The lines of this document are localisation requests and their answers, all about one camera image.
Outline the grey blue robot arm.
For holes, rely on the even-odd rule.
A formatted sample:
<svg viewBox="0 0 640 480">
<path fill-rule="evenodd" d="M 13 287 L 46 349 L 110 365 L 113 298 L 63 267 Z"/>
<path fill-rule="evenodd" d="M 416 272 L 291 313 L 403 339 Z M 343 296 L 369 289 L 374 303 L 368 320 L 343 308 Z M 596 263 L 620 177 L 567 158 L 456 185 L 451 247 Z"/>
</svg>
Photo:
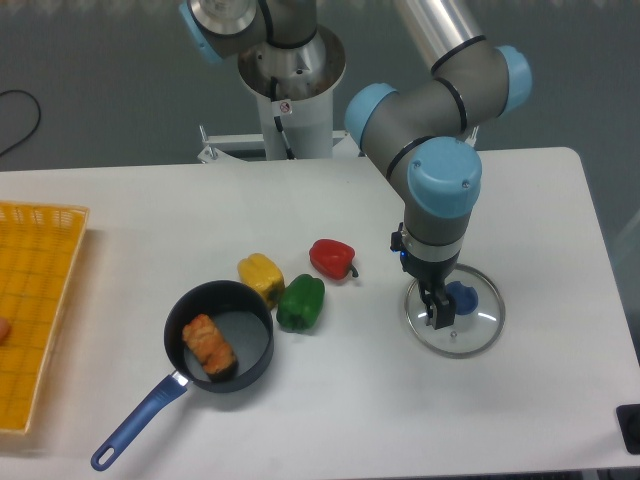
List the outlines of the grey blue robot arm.
<svg viewBox="0 0 640 480">
<path fill-rule="evenodd" d="M 350 101 L 345 127 L 405 205 L 391 247 L 415 278 L 430 325 L 451 326 L 447 292 L 482 167 L 464 135 L 523 104 L 532 73 L 510 46 L 491 45 L 461 1 L 395 5 L 430 70 L 401 93 L 376 83 Z M 332 94 L 346 65 L 337 36 L 312 1 L 184 1 L 182 18 L 203 57 L 237 60 L 256 98 L 268 159 L 323 158 L 333 147 Z"/>
</svg>

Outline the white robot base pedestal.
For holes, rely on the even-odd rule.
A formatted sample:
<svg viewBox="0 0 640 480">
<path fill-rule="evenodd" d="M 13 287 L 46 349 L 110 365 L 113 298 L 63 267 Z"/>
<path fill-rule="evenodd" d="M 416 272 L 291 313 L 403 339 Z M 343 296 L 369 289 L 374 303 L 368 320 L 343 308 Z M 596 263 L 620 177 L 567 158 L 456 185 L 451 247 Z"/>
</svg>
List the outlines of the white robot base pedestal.
<svg viewBox="0 0 640 480">
<path fill-rule="evenodd" d="M 346 57 L 339 38 L 320 25 L 303 46 L 267 42 L 238 57 L 240 78 L 256 100 L 268 160 L 330 158 L 333 91 Z"/>
</svg>

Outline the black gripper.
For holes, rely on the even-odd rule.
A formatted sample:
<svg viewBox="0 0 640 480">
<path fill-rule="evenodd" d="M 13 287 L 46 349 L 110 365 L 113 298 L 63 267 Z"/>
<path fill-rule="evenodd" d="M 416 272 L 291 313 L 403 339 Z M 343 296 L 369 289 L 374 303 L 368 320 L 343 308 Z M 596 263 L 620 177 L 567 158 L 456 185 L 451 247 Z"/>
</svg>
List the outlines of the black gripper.
<svg viewBox="0 0 640 480">
<path fill-rule="evenodd" d="M 445 286 L 438 287 L 432 294 L 430 291 L 443 284 L 453 272 L 461 251 L 461 239 L 445 245 L 423 243 L 401 222 L 391 234 L 390 249 L 399 254 L 403 270 L 419 282 L 425 324 L 432 324 L 435 330 L 452 326 L 456 316 L 455 299 Z"/>
</svg>

